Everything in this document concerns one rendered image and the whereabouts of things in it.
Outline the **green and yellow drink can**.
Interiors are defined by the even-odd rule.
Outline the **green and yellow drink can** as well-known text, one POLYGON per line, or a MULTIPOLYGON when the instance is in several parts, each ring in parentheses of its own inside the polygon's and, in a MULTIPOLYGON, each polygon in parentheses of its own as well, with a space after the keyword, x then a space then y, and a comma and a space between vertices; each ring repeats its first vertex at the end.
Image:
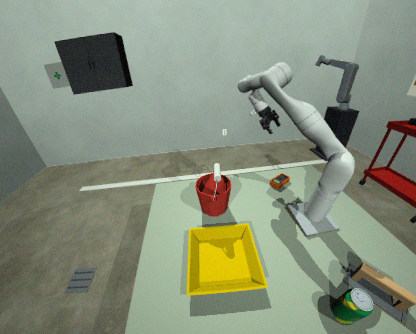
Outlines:
POLYGON ((373 301, 365 291, 352 288, 332 303, 331 310, 340 323, 351 325, 372 313, 373 301))

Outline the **orange digital multimeter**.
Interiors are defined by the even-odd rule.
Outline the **orange digital multimeter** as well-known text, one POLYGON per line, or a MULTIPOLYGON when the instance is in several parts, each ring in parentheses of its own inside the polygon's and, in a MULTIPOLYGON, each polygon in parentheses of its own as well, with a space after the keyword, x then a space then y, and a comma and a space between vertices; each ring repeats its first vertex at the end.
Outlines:
POLYGON ((289 182, 290 177, 281 173, 272 180, 270 180, 270 185, 273 186, 276 189, 281 188, 283 185, 285 185, 287 182, 289 182))

